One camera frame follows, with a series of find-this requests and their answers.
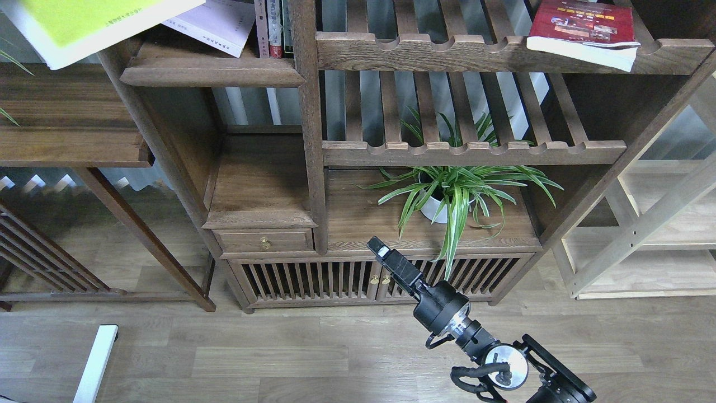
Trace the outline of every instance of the wooden shelf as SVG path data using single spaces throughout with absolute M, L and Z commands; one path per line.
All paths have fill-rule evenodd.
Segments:
M 311 228 L 301 135 L 229 136 L 204 229 Z
M 449 37 L 442 44 L 418 32 L 412 4 L 397 3 L 398 36 L 390 42 L 367 32 L 365 8 L 360 1 L 349 2 L 348 32 L 316 33 L 319 69 L 624 73 L 527 49 L 527 38 L 514 34 L 502 1 L 483 1 L 486 19 L 492 25 L 491 38 L 467 34 L 465 19 L 471 17 L 463 16 L 457 1 L 442 1 L 441 14 Z M 714 49 L 706 39 L 654 40 L 636 12 L 634 25 L 637 41 L 642 43 L 632 68 L 634 74 L 690 75 Z
M 151 166 L 149 148 L 100 65 L 0 63 L 0 166 Z
M 622 176 L 637 214 L 647 212 L 701 161 L 638 161 Z M 647 238 L 641 250 L 716 248 L 716 192 L 688 204 L 676 217 Z
M 405 198 L 398 196 L 378 206 L 378 199 L 393 188 L 365 190 L 356 186 L 366 186 L 381 180 L 384 178 L 375 169 L 329 171 L 329 251 L 340 252 L 343 256 L 369 255 L 365 243 L 377 236 L 406 255 L 436 255 L 445 234 L 444 224 L 431 225 L 430 220 L 416 212 L 403 238 L 398 240 L 397 223 Z M 542 250 L 519 190 L 504 190 L 516 198 L 518 205 L 505 205 L 505 227 L 502 232 L 494 236 L 497 228 L 478 229 L 470 215 L 458 244 L 458 254 Z M 490 210 L 499 211 L 497 206 L 490 206 Z M 501 222 L 499 213 L 496 214 L 497 217 L 484 219 L 482 223 Z
M 554 249 L 561 270 L 573 272 L 591 262 L 618 229 L 573 229 Z M 716 262 L 707 250 L 639 250 L 610 267 L 579 299 L 716 295 Z
M 543 105 L 535 93 L 529 74 L 515 75 L 515 85 L 531 124 L 528 139 L 533 145 L 525 141 L 515 141 L 509 121 L 510 113 L 505 109 L 500 84 L 493 73 L 483 73 L 483 88 L 499 143 L 498 146 L 492 147 L 489 143 L 478 141 L 462 73 L 448 73 L 447 78 L 455 116 L 465 142 L 462 146 L 451 147 L 447 141 L 440 140 L 430 76 L 424 72 L 413 73 L 413 80 L 425 144 L 414 147 L 411 146 L 416 143 L 414 138 L 401 136 L 393 72 L 380 73 L 384 121 L 382 144 L 368 144 L 364 140 L 362 127 L 360 75 L 357 72 L 347 72 L 345 141 L 323 142 L 324 163 L 329 166 L 606 164 L 614 163 L 626 149 L 623 141 L 589 140 L 560 74 L 547 75 L 550 90 Z M 548 112 L 551 113 L 548 118 L 550 115 L 543 109 L 549 108 L 550 103 L 556 107 Z
M 260 59 L 255 41 L 237 59 L 167 27 L 147 33 L 121 80 L 139 87 L 298 87 L 305 82 L 293 59 Z

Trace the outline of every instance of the wooden cabinet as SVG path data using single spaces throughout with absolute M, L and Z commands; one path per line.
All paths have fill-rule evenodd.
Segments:
M 499 0 L 474 1 L 467 8 L 458 0 L 436 2 L 433 21 L 441 26 L 444 43 L 433 42 L 413 2 L 403 0 L 392 2 L 395 35 L 377 38 L 369 32 L 374 27 L 368 3 L 347 1 L 347 29 L 328 32 L 317 29 L 320 2 L 292 0 L 295 60 L 257 59 L 253 49 L 236 59 L 161 28 L 143 41 L 122 43 L 100 55 L 217 264 L 232 273 L 230 285 L 246 312 L 283 304 L 403 300 L 394 285 L 380 284 L 383 272 L 368 266 L 372 256 L 364 243 L 378 235 L 412 258 L 429 260 L 440 249 L 442 231 L 415 217 L 405 236 L 397 238 L 400 200 L 377 206 L 379 191 L 353 185 L 377 181 L 378 166 L 538 166 L 565 187 L 556 195 L 557 209 L 539 189 L 528 188 L 514 194 L 519 203 L 505 213 L 502 233 L 490 237 L 486 229 L 470 228 L 458 245 L 451 281 L 465 283 L 463 290 L 473 300 L 497 303 L 581 221 L 716 69 L 716 4 L 702 1 L 674 8 L 668 0 L 633 0 L 642 48 L 628 74 L 528 50 Z M 526 12 L 532 15 L 538 3 L 525 1 Z M 475 19 L 485 21 L 486 32 L 475 30 Z M 326 91 L 326 70 L 343 72 L 344 96 Z M 379 70 L 382 126 L 371 128 L 372 133 L 363 126 L 360 108 L 364 70 Z M 423 146 L 401 133 L 398 70 L 412 76 Z M 530 73 L 535 72 L 544 73 L 548 83 L 544 97 L 533 85 Z M 440 96 L 452 100 L 464 146 L 453 148 L 440 140 L 437 95 L 431 89 L 436 74 L 448 82 L 449 94 Z M 481 93 L 468 92 L 468 75 L 480 82 Z M 253 134 L 228 133 L 234 129 L 217 121 L 207 90 L 222 86 L 297 87 L 301 132 L 268 127 L 252 128 Z M 532 144 L 516 141 L 520 133 L 505 106 L 506 86 L 518 93 Z M 475 97 L 488 106 L 498 147 L 476 138 L 470 104 Z M 329 139 L 325 108 L 338 100 L 345 108 L 339 130 L 344 134 Z M 255 240 L 236 245 L 224 239 L 286 229 L 312 234 L 312 242 L 285 244 L 293 245 L 286 246 L 290 250 L 258 250 Z M 490 274 L 482 277 L 459 278 L 464 275 L 460 262 L 476 255 L 503 263 L 495 266 L 500 269 L 485 269 Z M 479 263 L 475 267 L 482 270 Z M 379 285 L 371 284 L 372 276 Z M 312 285 L 307 278 L 314 279 Z M 326 297 L 311 298 L 312 293 Z

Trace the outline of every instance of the small drawer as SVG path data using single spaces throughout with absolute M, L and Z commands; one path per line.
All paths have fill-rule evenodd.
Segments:
M 313 250 L 310 228 L 215 229 L 214 234 L 224 253 Z

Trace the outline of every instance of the book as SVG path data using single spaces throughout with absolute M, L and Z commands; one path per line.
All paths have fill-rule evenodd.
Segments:
M 283 28 L 281 27 L 281 0 L 266 0 L 268 14 L 268 55 L 281 59 L 283 55 Z
M 255 18 L 252 4 L 207 0 L 199 7 L 167 19 L 163 24 L 231 56 L 240 57 Z
M 61 69 L 205 0 L 2 0 L 7 15 L 51 70 Z
M 632 71 L 639 43 L 630 7 L 578 0 L 543 0 L 527 48 Z
M 258 56 L 269 56 L 269 23 L 266 21 L 266 0 L 254 0 L 256 10 L 256 38 L 258 39 Z
M 294 56 L 294 39 L 291 33 L 291 18 L 289 15 L 289 0 L 281 1 L 281 16 L 284 21 L 284 57 Z

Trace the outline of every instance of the brass cabinet knob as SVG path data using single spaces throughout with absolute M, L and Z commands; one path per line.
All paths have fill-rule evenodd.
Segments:
M 271 241 L 267 237 L 261 238 L 261 249 L 263 250 L 269 250 L 271 249 Z

